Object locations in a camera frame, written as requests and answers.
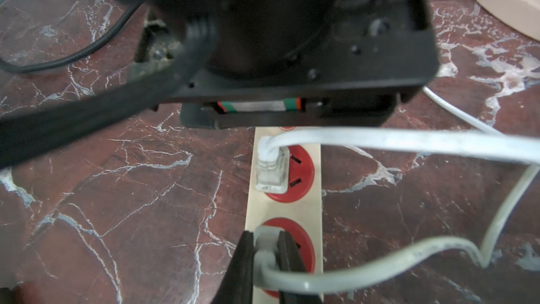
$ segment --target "power plug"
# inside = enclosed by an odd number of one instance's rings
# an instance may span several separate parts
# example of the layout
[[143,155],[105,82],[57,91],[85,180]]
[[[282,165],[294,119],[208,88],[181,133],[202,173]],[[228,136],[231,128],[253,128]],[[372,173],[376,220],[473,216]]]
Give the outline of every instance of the power plug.
[[284,194],[289,187],[289,148],[268,151],[270,137],[261,137],[257,145],[255,188],[264,193]]

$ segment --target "red marble countertop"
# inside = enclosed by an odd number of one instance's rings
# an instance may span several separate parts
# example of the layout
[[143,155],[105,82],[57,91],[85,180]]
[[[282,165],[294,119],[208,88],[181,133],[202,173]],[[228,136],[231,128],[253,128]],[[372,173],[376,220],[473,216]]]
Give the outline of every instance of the red marble countertop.
[[[431,0],[442,67],[429,87],[508,134],[540,136],[540,44],[474,0]],[[101,36],[115,0],[3,0],[0,57],[52,60]],[[144,16],[82,61],[0,73],[0,113],[90,96],[125,81]],[[209,303],[244,227],[253,129],[179,125],[180,105],[138,116],[1,172],[0,286],[25,303]],[[385,127],[470,127],[419,94]],[[325,270],[361,265],[433,235],[480,242],[524,166],[444,155],[322,148]],[[438,254],[327,303],[540,302],[540,183],[491,265]]]

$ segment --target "power outlet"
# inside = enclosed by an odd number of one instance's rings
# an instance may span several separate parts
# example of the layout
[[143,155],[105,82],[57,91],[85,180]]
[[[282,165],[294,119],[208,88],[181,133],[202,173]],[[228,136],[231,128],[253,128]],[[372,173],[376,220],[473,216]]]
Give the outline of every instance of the power outlet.
[[[288,231],[298,246],[300,257],[306,266],[307,272],[315,272],[315,248],[313,247],[313,242],[309,238],[308,233],[298,223],[288,218],[273,218],[264,222],[262,225],[278,227]],[[264,292],[274,298],[279,298],[279,293],[276,291],[264,290]]]
[[308,152],[302,146],[290,146],[289,180],[284,194],[266,195],[274,201],[291,203],[302,199],[311,190],[315,178],[315,166]]
[[[274,136],[281,132],[285,132],[285,130],[279,127],[257,127],[255,129],[253,147],[257,148],[261,137],[265,135]],[[307,233],[309,240],[313,244],[315,256],[314,273],[322,273],[321,146],[319,144],[303,145],[301,148],[307,153],[310,161],[313,163],[313,182],[304,196],[287,203],[276,201],[269,197],[268,194],[260,192],[255,188],[256,155],[254,153],[249,181],[245,228],[246,230],[254,231],[256,227],[276,218],[285,218],[294,221]],[[262,289],[257,287],[253,289],[253,304],[278,303],[279,300],[277,298],[268,295]]]

